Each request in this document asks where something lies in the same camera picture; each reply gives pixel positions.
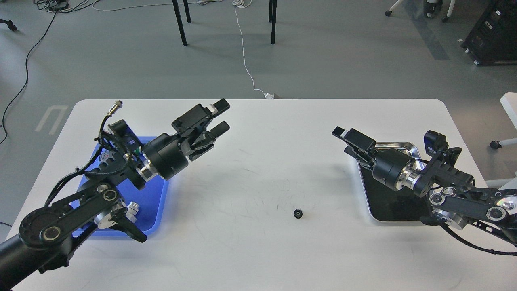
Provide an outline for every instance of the electrical cable on floor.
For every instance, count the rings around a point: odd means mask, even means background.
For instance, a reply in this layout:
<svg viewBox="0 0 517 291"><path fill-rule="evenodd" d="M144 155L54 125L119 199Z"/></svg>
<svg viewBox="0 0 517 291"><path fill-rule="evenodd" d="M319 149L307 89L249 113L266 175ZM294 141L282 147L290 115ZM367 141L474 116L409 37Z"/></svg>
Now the electrical cable on floor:
<svg viewBox="0 0 517 291"><path fill-rule="evenodd" d="M119 11L119 10L130 9L130 8L172 5L172 3L163 3L163 4L147 4L147 5L139 5L139 6L130 6L130 7L123 7L123 8L116 8L116 9L99 9L99 8L95 7L95 4L99 1L100 0L95 0L95 2L93 2L93 5L92 5L92 7L97 11ZM206 5L210 2L221 2L221 1L223 1L223 0L197 0L197 2L188 2L188 4Z"/></svg>
<svg viewBox="0 0 517 291"><path fill-rule="evenodd" d="M246 3L244 3L244 0L233 0L232 4L233 6L238 8L246 8L251 5L251 2L253 2L253 0L250 0L250 2L246 5Z"/></svg>
<svg viewBox="0 0 517 291"><path fill-rule="evenodd" d="M251 82L253 83L253 89L262 92L262 94L264 94L264 97L267 98L267 94L264 93L264 91L262 91L262 90L260 90L260 89L255 87L255 80L251 76L250 71L248 70L248 67L246 66L246 57L244 56L244 36L242 35L242 29L240 28L240 24L239 24L239 15L237 15L237 7L239 7L239 8L246 8L246 7L250 6L251 1L250 1L250 3L248 5L244 5L244 1L243 0L234 0L232 2L232 4L233 4L234 9L235 9L235 17L237 18L237 26L239 26L239 31L240 31L240 40L242 42L242 59L244 60L244 68L246 69L246 72L248 72L248 75L251 78Z"/></svg>
<svg viewBox="0 0 517 291"><path fill-rule="evenodd" d="M72 8L60 6L63 2L58 2L58 0L33 0L33 4L35 4L38 7L38 10L45 10L46 12L70 13L74 11L79 11L81 9L93 5L93 3L88 4L89 1L90 0L83 0L78 5Z"/></svg>
<svg viewBox="0 0 517 291"><path fill-rule="evenodd" d="M45 38L45 35L47 35L47 32L49 32L50 26L54 22L56 15L57 15L57 13L54 13L54 16L52 17L52 20L50 21L49 26L47 27L47 30L45 30L45 33L43 34L43 36L39 39L39 41L35 45L33 45L33 47L29 50L29 53L27 53L27 57L25 58L25 84L23 84L23 87L20 89L18 94L16 94L16 96L11 100L11 102L9 102L9 104L7 105L7 107L4 110L4 115L2 116L2 125L0 125L0 127L4 130L5 137L0 141L0 144L2 144L7 139L7 130L5 129L5 115L7 114L7 109L9 109L9 106L14 102L14 100L16 100L16 98L18 98L18 96L20 96L20 94L27 87L27 84L29 82L29 68L28 68L29 56L31 55L31 52L34 50L34 48Z"/></svg>

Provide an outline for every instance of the black table leg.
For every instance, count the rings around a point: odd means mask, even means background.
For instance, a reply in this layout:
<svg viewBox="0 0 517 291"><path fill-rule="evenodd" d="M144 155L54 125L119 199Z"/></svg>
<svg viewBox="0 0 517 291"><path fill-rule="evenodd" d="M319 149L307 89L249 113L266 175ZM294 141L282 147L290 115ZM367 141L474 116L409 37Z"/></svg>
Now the black table leg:
<svg viewBox="0 0 517 291"><path fill-rule="evenodd" d="M172 0L172 6L174 6L174 13L176 14L176 20L178 21L179 34L181 35L181 42L184 46L187 45L187 39L185 38L185 31L183 30L183 23L181 21L181 15L179 14L178 0Z"/></svg>
<svg viewBox="0 0 517 291"><path fill-rule="evenodd" d="M187 22L192 23L192 20L190 20L189 3L187 2L187 0L183 0L183 6L185 6L185 14L187 15Z"/></svg>
<svg viewBox="0 0 517 291"><path fill-rule="evenodd" d="M271 13L273 9L273 0L269 0L269 23L271 23Z"/></svg>
<svg viewBox="0 0 517 291"><path fill-rule="evenodd" d="M271 16L271 44L275 44L275 29L277 26L277 0L272 1L272 16Z"/></svg>

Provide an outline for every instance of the gear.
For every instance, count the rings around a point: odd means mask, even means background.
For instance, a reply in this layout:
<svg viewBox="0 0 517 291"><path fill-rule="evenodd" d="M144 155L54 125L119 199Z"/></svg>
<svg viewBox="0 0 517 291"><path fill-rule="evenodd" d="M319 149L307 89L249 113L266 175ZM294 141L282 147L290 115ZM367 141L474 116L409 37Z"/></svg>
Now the gear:
<svg viewBox="0 0 517 291"><path fill-rule="evenodd" d="M296 209L296 210L294 211L293 215L294 215L294 217L295 217L296 219L300 219L300 218L301 218L301 216L303 215L303 212L302 212L301 210L299 210L299 209Z"/></svg>

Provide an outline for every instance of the caster wheel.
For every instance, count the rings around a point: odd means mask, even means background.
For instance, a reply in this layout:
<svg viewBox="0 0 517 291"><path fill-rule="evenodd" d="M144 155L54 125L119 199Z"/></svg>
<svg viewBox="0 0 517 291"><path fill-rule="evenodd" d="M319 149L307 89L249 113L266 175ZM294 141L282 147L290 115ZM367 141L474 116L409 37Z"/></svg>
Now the caster wheel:
<svg viewBox="0 0 517 291"><path fill-rule="evenodd" d="M503 146L499 142L500 140L493 140L492 142L490 142L490 147L494 150L502 148Z"/></svg>

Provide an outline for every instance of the black robotic arm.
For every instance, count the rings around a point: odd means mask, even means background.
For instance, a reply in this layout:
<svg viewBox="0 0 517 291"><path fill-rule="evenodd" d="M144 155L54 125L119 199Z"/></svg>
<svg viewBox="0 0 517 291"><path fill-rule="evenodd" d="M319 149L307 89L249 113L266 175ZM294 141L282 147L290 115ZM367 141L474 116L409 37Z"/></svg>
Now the black robotic arm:
<svg viewBox="0 0 517 291"><path fill-rule="evenodd" d="M207 131L208 124L230 108L221 99L208 108L198 104L177 118L172 123L174 135L164 133L142 144L124 120L109 125L109 132L103 130L106 120L120 107L122 102L117 101L102 121L96 138L99 149L91 160L63 177L45 205L22 220L20 233L0 244L0 291L9 291L36 270L44 273L68 266L76 249L97 228L123 231L145 242L146 235L133 223L138 208L126 204L117 186L129 179L141 190L155 176L170 179L188 165L187 157L193 161L205 154L230 128L223 121ZM103 149L110 151L111 157L87 170ZM82 174L87 181L76 193L52 202L68 181ZM70 205L74 201L80 203L76 208ZM78 229L82 229L81 234L72 236Z"/></svg>
<svg viewBox="0 0 517 291"><path fill-rule="evenodd" d="M394 191L408 187L415 195L426 196L430 217L421 217L423 223L441 225L473 248L493 254L517 255L477 247L448 228L463 229L471 224L517 246L517 190L475 187L472 175L454 168L462 149L449 148L444 135L431 130L425 134L425 151L432 158L420 160L426 163L420 170L414 158L397 149L379 151L375 140L353 128L336 127L332 134L346 143L345 153L372 171L375 180Z"/></svg>

